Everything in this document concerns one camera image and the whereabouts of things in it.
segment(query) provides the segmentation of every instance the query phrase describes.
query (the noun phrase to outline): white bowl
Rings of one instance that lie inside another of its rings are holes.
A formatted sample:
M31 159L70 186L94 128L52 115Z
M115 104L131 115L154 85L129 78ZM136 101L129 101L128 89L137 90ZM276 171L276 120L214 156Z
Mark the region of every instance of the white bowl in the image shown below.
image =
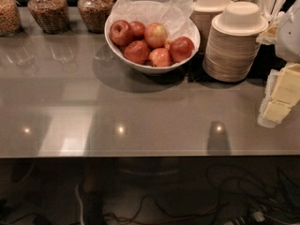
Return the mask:
M194 3L194 10L201 12L221 12L231 2L231 0L197 0Z
M268 21L261 15L260 8L250 2L235 2L217 15L212 25L220 32L234 36L249 36L261 33Z
M141 22L145 23L145 25L147 25L147 22L145 22L145 21L147 21L147 19L148 19L148 14L153 13L153 8L155 8L156 6L159 6L160 3L154 2L154 1L136 1L136 2L132 2L132 5L133 5L132 6L133 9L135 9L135 8L137 9L137 12L135 13L134 18L129 18L130 16L128 16L127 21L131 22L133 20L137 20L137 21L141 21ZM168 31L169 30L168 26L169 27L172 26L172 24L176 23L176 20L178 20L178 17L182 16L181 12L182 11L180 9L178 9L177 7L174 7L172 10L172 17L173 17L174 21L170 21L170 20L163 21L163 18L162 18L161 21L153 21L153 22L165 24L166 29ZM106 38L110 48L112 49L112 51L118 57L120 57L125 63L127 63L132 68L139 70L140 72L142 72L144 74L160 75L160 74L170 72L174 69L177 69L180 66L184 65L199 50L199 45L200 45L199 30L198 30L197 26L194 24L194 22L190 18L188 18L186 23L187 23L187 27L189 28L190 31L183 30L182 34L181 34L181 36L189 37L193 41L194 46L195 46L193 54L188 59L186 59L180 63L175 63L175 64L171 65L170 67L150 67L150 66L146 66L146 65L139 65L136 63L132 63L123 56L123 54L120 52L119 48L112 42L112 40L110 39L110 36L109 36L110 27L112 26L113 22L117 21L119 18L120 17L116 16L115 14L111 14L108 17L107 21L105 22L105 28L104 28L105 38Z

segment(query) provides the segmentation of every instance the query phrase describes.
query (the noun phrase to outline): glass countertop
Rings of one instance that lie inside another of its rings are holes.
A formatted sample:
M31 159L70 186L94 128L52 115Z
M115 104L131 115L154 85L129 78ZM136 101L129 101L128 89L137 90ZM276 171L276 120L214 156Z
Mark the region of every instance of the glass countertop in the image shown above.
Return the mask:
M0 38L1 158L300 154L299 106L278 127L258 125L262 79L189 82L185 66L144 75L76 7L60 35L20 11L23 31Z

